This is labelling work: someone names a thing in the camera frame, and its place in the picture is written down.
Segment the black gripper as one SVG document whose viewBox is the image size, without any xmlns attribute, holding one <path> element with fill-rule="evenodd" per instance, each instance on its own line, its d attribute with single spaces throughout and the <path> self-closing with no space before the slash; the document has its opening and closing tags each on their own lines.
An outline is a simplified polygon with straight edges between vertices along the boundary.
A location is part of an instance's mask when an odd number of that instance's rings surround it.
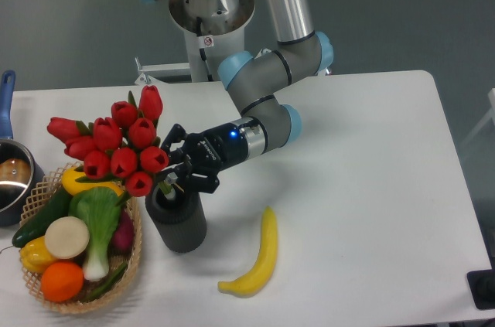
<svg viewBox="0 0 495 327">
<path fill-rule="evenodd" d="M 184 141 L 179 148 L 183 161 L 193 174 L 166 171 L 165 181 L 183 192 L 214 193 L 220 184 L 216 175 L 244 162 L 248 156 L 247 140 L 239 126 L 232 122 L 188 136 L 182 125 L 174 124 L 160 148 L 169 154 L 171 146 L 181 141 Z"/>
</svg>

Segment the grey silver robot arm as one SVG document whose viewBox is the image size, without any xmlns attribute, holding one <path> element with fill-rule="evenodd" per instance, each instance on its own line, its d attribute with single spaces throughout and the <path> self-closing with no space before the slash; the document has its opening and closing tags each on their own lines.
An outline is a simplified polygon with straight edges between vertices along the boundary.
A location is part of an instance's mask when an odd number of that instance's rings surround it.
<svg viewBox="0 0 495 327">
<path fill-rule="evenodd" d="M 314 30 L 307 0 L 268 0 L 278 46 L 259 56 L 244 48 L 254 0 L 168 1 L 184 34 L 192 79 L 221 82 L 240 118 L 199 134 L 173 126 L 162 143 L 170 166 L 159 179 L 188 192 L 214 192 L 220 171 L 299 136 L 298 112 L 280 104 L 275 93 L 323 73 L 333 61 L 333 48 Z"/>
</svg>

